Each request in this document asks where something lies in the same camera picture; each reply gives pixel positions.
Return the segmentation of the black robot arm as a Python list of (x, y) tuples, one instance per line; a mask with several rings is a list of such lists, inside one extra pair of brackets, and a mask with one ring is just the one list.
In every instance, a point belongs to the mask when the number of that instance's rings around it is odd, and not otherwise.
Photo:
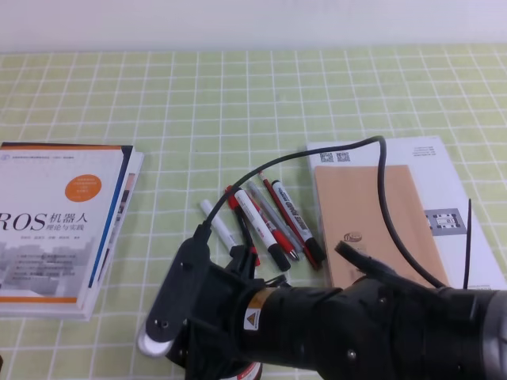
[(506, 293), (430, 289), (375, 261), (346, 288), (269, 287), (211, 270), (170, 359), (188, 379), (251, 363), (324, 379), (503, 379)]

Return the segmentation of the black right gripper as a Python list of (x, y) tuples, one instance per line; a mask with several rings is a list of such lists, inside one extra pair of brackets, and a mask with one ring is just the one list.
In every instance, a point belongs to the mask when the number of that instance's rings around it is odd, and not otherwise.
[(234, 342), (234, 324), (244, 317), (238, 312), (240, 296), (257, 282), (257, 251), (235, 245), (230, 256), (226, 267), (209, 268), (191, 316), (173, 342), (174, 351), (186, 353), (186, 379), (220, 379), (233, 362), (258, 363), (240, 359)]

